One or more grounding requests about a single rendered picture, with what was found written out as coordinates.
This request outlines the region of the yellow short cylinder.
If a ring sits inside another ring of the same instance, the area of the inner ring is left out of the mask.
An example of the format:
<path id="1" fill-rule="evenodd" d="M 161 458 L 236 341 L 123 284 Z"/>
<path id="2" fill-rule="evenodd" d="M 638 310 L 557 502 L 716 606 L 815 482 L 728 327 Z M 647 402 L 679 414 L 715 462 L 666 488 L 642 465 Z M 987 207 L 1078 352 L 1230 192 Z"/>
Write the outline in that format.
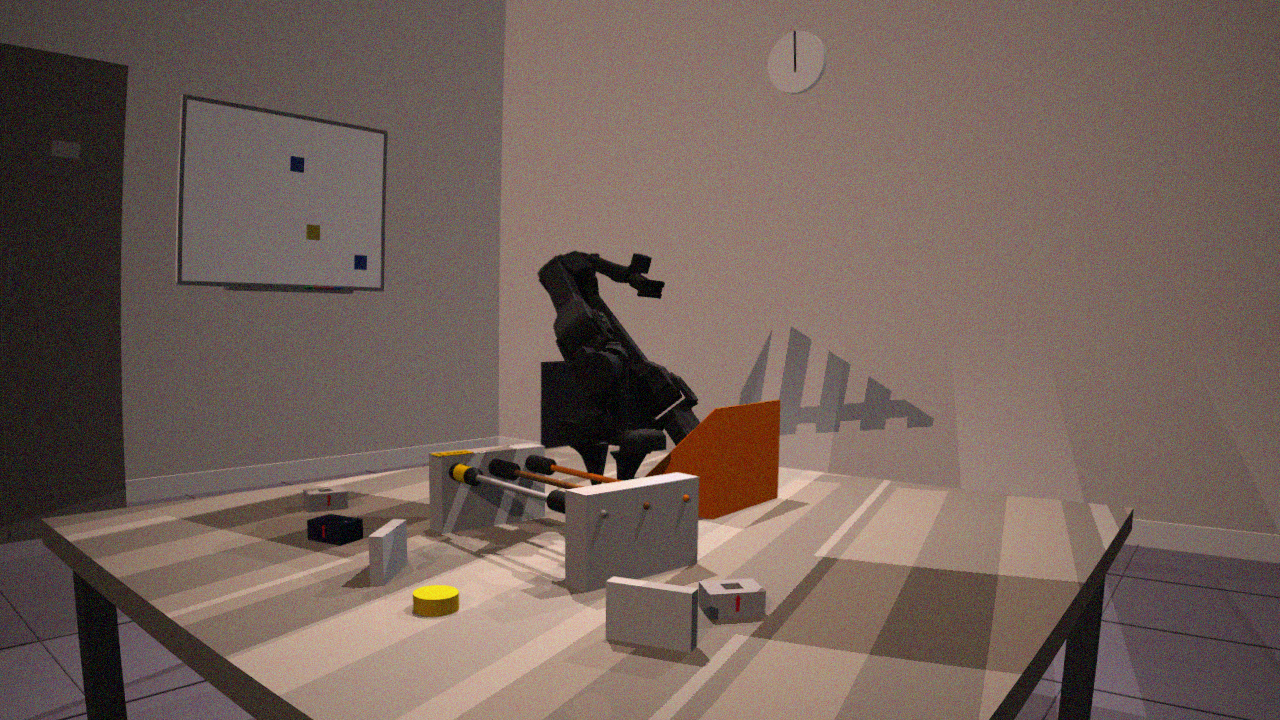
<path id="1" fill-rule="evenodd" d="M 460 610 L 458 589 L 452 585 L 428 585 L 413 591 L 413 611 L 439 618 Z"/>

